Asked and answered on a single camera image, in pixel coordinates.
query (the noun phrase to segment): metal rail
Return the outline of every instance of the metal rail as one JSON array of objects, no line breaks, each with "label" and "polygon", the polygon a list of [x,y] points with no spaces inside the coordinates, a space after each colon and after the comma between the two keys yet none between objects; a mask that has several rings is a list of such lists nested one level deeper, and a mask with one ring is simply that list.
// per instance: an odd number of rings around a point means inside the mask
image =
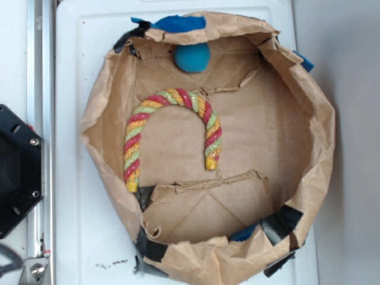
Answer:
[{"label": "metal rail", "polygon": [[44,139],[42,182],[45,196],[27,216],[27,258],[49,259],[50,274],[44,284],[51,285],[55,284],[53,158],[56,6],[53,0],[27,2],[27,123]]}]

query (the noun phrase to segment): teal felt ball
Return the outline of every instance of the teal felt ball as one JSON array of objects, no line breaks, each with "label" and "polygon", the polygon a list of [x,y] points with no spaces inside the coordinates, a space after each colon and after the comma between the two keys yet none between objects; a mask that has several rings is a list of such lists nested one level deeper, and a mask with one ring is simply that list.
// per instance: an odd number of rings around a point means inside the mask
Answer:
[{"label": "teal felt ball", "polygon": [[206,43],[177,46],[174,60],[176,65],[185,72],[201,72],[206,69],[210,61],[210,48]]}]

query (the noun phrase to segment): blue fabric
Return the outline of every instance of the blue fabric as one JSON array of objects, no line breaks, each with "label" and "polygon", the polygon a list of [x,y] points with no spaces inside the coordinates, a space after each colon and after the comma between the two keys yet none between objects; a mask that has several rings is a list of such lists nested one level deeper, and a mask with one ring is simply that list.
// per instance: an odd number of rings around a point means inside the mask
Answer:
[{"label": "blue fabric", "polygon": [[295,50],[293,51],[296,55],[300,56],[301,58],[303,58],[303,62],[301,63],[301,65],[303,66],[304,69],[306,69],[307,72],[310,72],[314,67],[315,65],[310,61],[308,60],[306,57],[304,57],[303,55],[300,55],[298,52],[296,52]]},{"label": "blue fabric", "polygon": [[[131,18],[133,23],[139,23],[143,19]],[[168,31],[169,33],[184,33],[192,30],[204,29],[206,26],[206,19],[202,17],[182,17],[182,16],[168,16],[162,18],[155,24],[151,24],[152,28]]]},{"label": "blue fabric", "polygon": [[251,234],[254,232],[258,224],[254,224],[253,226],[247,227],[237,233],[231,235],[231,240],[234,242],[243,242],[244,240],[249,239]]}]

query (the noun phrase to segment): black bracket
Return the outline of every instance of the black bracket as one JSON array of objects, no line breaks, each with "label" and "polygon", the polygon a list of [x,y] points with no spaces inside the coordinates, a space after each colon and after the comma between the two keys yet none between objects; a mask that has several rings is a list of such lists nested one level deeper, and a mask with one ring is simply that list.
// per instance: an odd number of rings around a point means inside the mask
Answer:
[{"label": "black bracket", "polygon": [[42,200],[42,139],[0,104],[0,239]]}]

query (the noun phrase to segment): twisted rope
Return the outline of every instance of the twisted rope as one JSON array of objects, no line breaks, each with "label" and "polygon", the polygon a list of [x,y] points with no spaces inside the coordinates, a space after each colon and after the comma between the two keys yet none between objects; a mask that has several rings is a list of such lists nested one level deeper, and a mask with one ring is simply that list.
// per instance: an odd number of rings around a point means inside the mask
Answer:
[{"label": "twisted rope", "polygon": [[216,111],[202,97],[184,89],[166,89],[143,101],[133,112],[126,126],[124,146],[124,178],[130,192],[137,192],[140,177],[140,139],[147,119],[159,108],[168,105],[185,106],[198,113],[206,124],[206,143],[204,155],[206,169],[215,170],[218,166],[221,127]]}]

